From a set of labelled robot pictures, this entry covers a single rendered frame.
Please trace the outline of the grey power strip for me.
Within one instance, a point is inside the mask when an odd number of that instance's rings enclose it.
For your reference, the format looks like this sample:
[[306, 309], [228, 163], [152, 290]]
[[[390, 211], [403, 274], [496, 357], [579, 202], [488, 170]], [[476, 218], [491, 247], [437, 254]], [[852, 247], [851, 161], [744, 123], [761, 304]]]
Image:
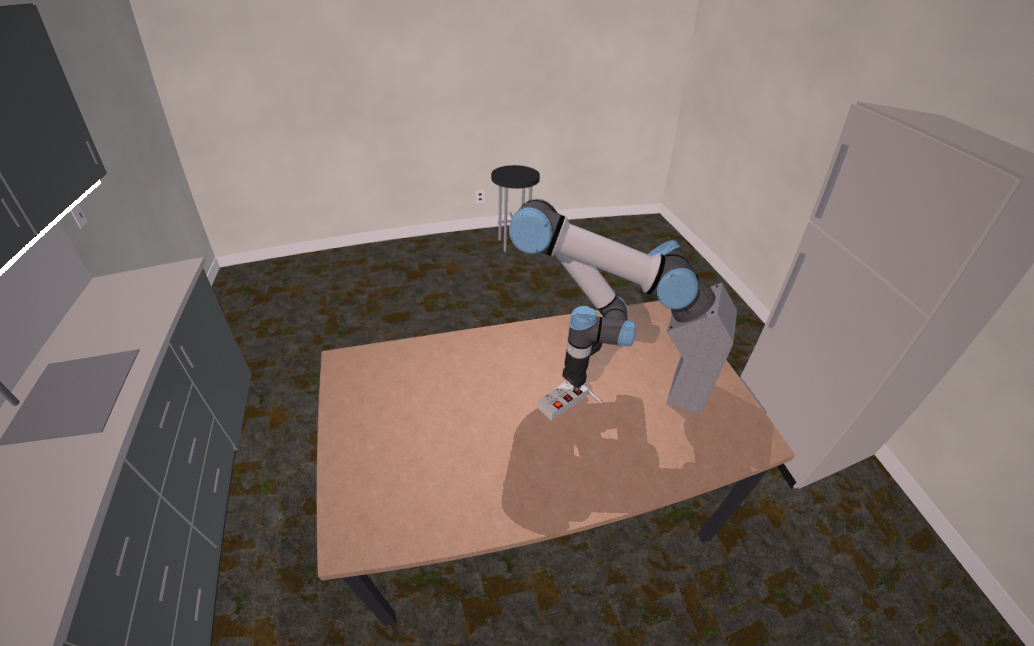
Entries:
[[592, 392], [588, 390], [588, 387], [585, 386], [586, 383], [582, 384], [581, 389], [576, 391], [573, 389], [571, 383], [566, 381], [561, 386], [551, 390], [549, 394], [546, 394], [538, 399], [537, 408], [539, 408], [539, 410], [550, 420], [554, 420], [555, 418], [561, 416], [565, 411], [568, 411], [568, 408], [571, 408], [580, 402], [580, 400], [587, 397], [588, 392], [596, 400], [603, 403], [602, 400], [600, 400], [599, 397], [596, 397]]

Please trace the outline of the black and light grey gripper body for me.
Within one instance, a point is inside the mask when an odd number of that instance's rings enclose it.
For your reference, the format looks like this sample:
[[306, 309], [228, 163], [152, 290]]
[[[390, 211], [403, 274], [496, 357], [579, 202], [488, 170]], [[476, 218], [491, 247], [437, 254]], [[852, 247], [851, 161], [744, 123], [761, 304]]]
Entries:
[[601, 347], [602, 343], [592, 342], [592, 345], [590, 345], [589, 348], [577, 349], [571, 347], [568, 342], [568, 349], [566, 349], [564, 363], [565, 368], [562, 369], [562, 378], [576, 388], [585, 384], [587, 378], [586, 369], [588, 368], [589, 358], [596, 352], [599, 352]]

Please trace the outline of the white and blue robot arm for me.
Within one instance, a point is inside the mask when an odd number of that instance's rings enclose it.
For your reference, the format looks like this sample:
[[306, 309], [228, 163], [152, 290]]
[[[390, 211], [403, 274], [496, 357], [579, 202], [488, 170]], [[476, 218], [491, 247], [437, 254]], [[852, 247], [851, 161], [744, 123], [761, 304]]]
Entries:
[[670, 308], [678, 322], [694, 320], [712, 308], [714, 291], [697, 277], [677, 241], [665, 242], [644, 254], [570, 224], [568, 217], [558, 215], [550, 203], [543, 201], [525, 202], [512, 217], [509, 235], [522, 252], [555, 255], [603, 316], [597, 316], [588, 306], [574, 309], [568, 335], [571, 347], [586, 349], [592, 345], [590, 341], [618, 347], [632, 347], [634, 343], [636, 324], [627, 320], [624, 299], [617, 297], [597, 268], [638, 283], [644, 293]]

